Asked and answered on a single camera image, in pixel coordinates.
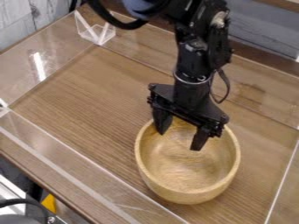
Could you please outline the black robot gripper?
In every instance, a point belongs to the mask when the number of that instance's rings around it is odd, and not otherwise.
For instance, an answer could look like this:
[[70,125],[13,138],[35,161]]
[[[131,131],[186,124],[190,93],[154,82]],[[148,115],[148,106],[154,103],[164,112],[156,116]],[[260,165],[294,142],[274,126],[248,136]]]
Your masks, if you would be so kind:
[[151,92],[147,102],[152,107],[154,125],[160,135],[166,133],[174,121],[179,117],[187,123],[198,127],[191,141],[191,150],[199,151],[210,137],[220,137],[224,125],[230,117],[216,106],[230,94],[230,79],[224,73],[219,74],[227,86],[224,97],[218,100],[211,91],[214,75],[200,82],[187,82],[174,76],[175,83],[151,83]]

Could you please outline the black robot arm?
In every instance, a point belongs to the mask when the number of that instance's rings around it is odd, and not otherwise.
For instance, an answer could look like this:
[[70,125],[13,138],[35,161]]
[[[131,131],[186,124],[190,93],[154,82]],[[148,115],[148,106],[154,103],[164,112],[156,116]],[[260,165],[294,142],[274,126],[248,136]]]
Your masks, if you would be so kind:
[[228,115],[218,105],[223,100],[212,93],[212,81],[230,79],[223,67],[231,62],[230,8],[226,0],[123,0],[135,21],[115,18],[100,0],[87,0],[91,9],[115,27],[134,30],[160,16],[174,24],[178,60],[174,84],[148,85],[154,125],[163,134],[175,117],[196,127],[191,149],[202,149],[208,139],[219,137]]

